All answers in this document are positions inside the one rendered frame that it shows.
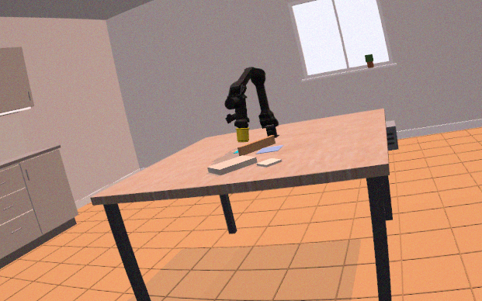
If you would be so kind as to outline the yellow cup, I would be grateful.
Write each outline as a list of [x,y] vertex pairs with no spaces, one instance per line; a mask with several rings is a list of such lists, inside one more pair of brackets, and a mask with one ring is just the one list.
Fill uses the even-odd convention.
[[248,129],[250,128],[243,128],[239,129],[237,128],[237,141],[238,142],[248,142],[249,141],[249,131]]

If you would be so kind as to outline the white box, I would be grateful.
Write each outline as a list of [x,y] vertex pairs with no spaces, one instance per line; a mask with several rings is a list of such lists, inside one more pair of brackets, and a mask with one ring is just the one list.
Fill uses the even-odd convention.
[[280,162],[283,162],[282,159],[270,158],[268,160],[257,163],[257,166],[269,167],[269,166],[272,166],[274,164],[278,164]]

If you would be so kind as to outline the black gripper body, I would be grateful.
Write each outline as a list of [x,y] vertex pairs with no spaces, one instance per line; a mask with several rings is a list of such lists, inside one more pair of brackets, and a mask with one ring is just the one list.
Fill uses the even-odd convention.
[[236,108],[235,112],[238,115],[238,119],[234,122],[234,126],[246,126],[246,125],[248,125],[249,118],[247,116],[247,107]]

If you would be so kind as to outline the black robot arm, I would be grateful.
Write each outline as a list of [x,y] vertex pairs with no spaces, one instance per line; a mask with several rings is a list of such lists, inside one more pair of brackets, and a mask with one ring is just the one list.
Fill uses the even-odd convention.
[[[256,67],[247,67],[244,70],[242,76],[230,86],[230,90],[227,96],[227,100],[224,105],[227,109],[236,109],[246,107],[246,98],[244,95],[246,92],[246,84],[251,79],[251,82],[255,85],[258,100],[261,107],[261,113],[259,115],[262,129],[266,128],[267,136],[274,135],[277,138],[276,126],[279,125],[279,121],[274,117],[274,113],[269,108],[269,103],[265,91],[265,72]],[[225,118],[227,123],[231,123],[238,119],[237,113],[227,114]],[[274,125],[273,125],[274,124]],[[270,126],[268,126],[270,125]]]

